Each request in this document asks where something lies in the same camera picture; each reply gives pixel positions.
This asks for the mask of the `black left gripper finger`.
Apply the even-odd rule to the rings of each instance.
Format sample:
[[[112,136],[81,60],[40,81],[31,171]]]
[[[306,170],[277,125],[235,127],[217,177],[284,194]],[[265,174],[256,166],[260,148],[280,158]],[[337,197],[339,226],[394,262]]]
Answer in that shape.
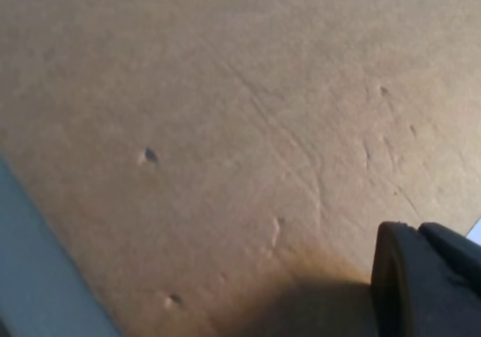
[[[371,296],[381,336],[478,336],[480,246],[438,223],[383,222]]]

